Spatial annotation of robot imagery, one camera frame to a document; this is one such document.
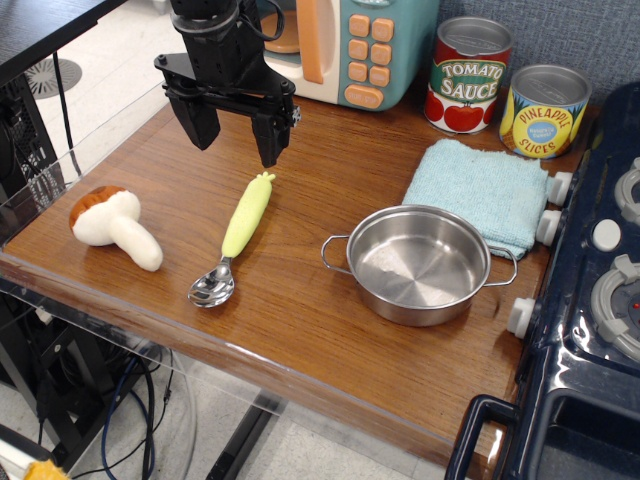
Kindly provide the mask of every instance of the spoon bowl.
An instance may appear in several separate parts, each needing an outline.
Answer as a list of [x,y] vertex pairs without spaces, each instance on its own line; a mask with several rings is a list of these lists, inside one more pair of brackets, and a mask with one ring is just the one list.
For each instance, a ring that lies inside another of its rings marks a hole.
[[235,282],[231,275],[230,257],[222,257],[220,263],[206,275],[193,282],[189,290],[189,300],[198,307],[216,307],[231,296]]

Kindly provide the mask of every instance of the toy mushroom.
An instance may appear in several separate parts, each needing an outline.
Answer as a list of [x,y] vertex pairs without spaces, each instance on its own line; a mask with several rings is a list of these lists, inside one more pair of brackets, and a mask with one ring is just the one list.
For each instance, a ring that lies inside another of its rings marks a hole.
[[141,268],[155,272],[162,263],[156,239],[138,223],[140,201],[130,191],[113,185],[99,187],[71,209],[69,227],[83,243],[94,247],[115,243]]

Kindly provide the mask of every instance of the pot handle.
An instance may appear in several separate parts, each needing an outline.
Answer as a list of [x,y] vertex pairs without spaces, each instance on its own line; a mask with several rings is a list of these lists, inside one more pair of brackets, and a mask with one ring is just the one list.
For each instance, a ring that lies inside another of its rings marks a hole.
[[501,287],[503,285],[509,285],[518,276],[518,259],[513,254],[513,252],[511,250],[509,250],[508,248],[489,246],[489,250],[500,250],[501,252],[504,252],[504,253],[506,253],[507,255],[509,255],[511,257],[511,261],[513,262],[513,275],[511,276],[511,278],[509,280],[507,280],[505,282],[485,283],[483,285],[483,287]]
[[353,273],[351,273],[349,270],[345,270],[344,268],[333,266],[327,261],[327,258],[325,256],[325,253],[327,251],[327,247],[329,246],[329,244],[333,240],[335,240],[337,238],[349,238],[349,235],[331,235],[329,238],[327,238],[327,240],[322,244],[322,250],[321,250],[322,262],[324,263],[324,265],[327,268],[330,268],[331,270],[335,270],[336,272],[342,272],[342,273],[347,273],[349,275],[353,275]]

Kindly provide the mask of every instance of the orange button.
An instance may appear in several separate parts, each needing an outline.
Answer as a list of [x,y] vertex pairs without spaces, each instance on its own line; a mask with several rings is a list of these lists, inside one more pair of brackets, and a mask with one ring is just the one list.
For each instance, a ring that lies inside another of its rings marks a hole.
[[366,37],[369,35],[371,20],[366,15],[351,15],[349,18],[349,33],[354,37]]
[[371,67],[369,81],[377,87],[386,87],[391,80],[391,71],[387,67]]
[[349,103],[364,108],[378,108],[384,100],[384,95],[377,88],[349,85],[344,96]]
[[380,42],[389,42],[393,38],[393,20],[376,18],[371,27],[371,36]]
[[388,65],[391,61],[391,45],[374,43],[371,46],[371,61],[378,65]]
[[364,82],[367,80],[367,66],[360,62],[351,62],[349,64],[349,78],[356,82]]
[[366,60],[369,56],[369,44],[366,40],[349,40],[349,56],[356,60]]

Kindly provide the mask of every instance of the folded towel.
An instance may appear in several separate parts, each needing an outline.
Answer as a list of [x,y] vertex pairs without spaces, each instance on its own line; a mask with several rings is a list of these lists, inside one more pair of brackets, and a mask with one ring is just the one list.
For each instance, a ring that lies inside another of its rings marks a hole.
[[489,246],[508,248],[520,259],[533,246],[552,184],[540,160],[445,139],[427,149],[402,203],[455,213]]

